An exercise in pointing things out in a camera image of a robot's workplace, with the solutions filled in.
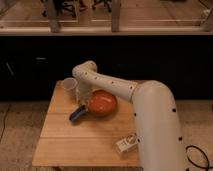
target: orange bowl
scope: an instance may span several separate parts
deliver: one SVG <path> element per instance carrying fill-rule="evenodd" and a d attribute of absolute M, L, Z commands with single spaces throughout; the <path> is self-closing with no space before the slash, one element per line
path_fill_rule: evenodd
<path fill-rule="evenodd" d="M 95 116 L 106 116 L 117 109 L 117 99 L 104 90 L 96 90 L 88 102 L 88 111 Z"/>

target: table leg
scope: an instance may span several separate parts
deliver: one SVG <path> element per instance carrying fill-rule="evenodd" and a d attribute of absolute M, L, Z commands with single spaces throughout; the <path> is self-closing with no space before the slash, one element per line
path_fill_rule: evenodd
<path fill-rule="evenodd" d="M 62 171 L 60 167 L 52 167 L 54 171 Z"/>

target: floor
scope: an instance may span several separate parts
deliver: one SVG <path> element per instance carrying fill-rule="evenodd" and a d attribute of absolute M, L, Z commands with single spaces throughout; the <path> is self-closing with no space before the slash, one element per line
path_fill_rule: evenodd
<path fill-rule="evenodd" d="M 49 167 L 31 165 L 36 144 L 48 109 L 48 101 L 0 102 L 0 170 L 53 171 Z M 186 145 L 203 149 L 213 165 L 213 100 L 179 100 L 180 121 Z M 189 151 L 196 163 L 203 164 L 202 156 Z M 200 171 L 191 164 L 190 170 Z M 139 171 L 137 168 L 62 168 L 64 171 Z"/>
<path fill-rule="evenodd" d="M 103 5 L 92 10 L 92 0 L 84 0 L 88 9 L 77 12 L 74 19 L 64 12 L 59 16 L 62 26 L 88 27 L 110 26 L 111 13 Z M 211 0 L 121 0 L 120 25 L 138 26 L 194 26 L 199 24 L 205 6 L 213 7 Z M 18 0 L 9 10 L 0 15 L 0 28 L 48 27 L 47 18 L 40 0 Z"/>

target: small white device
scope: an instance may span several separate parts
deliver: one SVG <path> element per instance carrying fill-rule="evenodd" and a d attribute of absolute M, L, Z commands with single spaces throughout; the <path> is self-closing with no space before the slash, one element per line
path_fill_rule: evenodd
<path fill-rule="evenodd" d="M 81 103 L 89 99 L 91 86 L 96 85 L 133 104 L 140 163 L 145 171 L 189 171 L 178 111 L 166 85 L 98 74 L 93 61 L 74 67 L 72 73 Z"/>
<path fill-rule="evenodd" d="M 128 135 L 115 143 L 116 149 L 120 155 L 123 155 L 137 147 L 136 133 Z"/>

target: power cord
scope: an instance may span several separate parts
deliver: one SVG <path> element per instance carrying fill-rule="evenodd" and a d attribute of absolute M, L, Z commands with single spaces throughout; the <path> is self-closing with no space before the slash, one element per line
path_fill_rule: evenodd
<path fill-rule="evenodd" d="M 7 119 L 7 116 L 8 116 L 8 113 L 10 111 L 10 107 L 11 107 L 11 104 L 9 104 L 8 108 L 7 108 L 7 111 L 4 115 L 4 118 L 3 118 L 3 129 L 2 129 L 2 132 L 1 132 L 1 136 L 0 136 L 0 144 L 1 144 L 1 141 L 2 141 L 2 138 L 3 138 L 3 135 L 4 135 L 4 131 L 5 131 L 5 123 L 6 123 L 6 119 Z"/>
<path fill-rule="evenodd" d="M 206 161 L 206 166 L 200 166 L 200 165 L 196 164 L 195 162 L 193 162 L 193 161 L 191 160 L 191 158 L 190 158 L 190 157 L 188 156 L 188 154 L 187 154 L 187 158 L 188 158 L 189 162 L 190 162 L 192 165 L 194 165 L 194 166 L 197 167 L 197 168 L 203 169 L 203 170 L 205 170 L 205 171 L 209 171 L 210 169 L 213 169 L 213 166 L 210 166 L 210 162 L 209 162 L 208 156 L 206 155 L 206 153 L 205 153 L 202 149 L 200 149 L 199 147 L 197 147 L 197 146 L 195 146 L 195 145 L 189 145 L 189 146 L 186 147 L 186 152 L 187 152 L 190 148 L 193 148 L 193 149 L 198 150 L 198 151 L 203 155 L 203 157 L 204 157 L 204 159 L 205 159 L 205 161 Z"/>

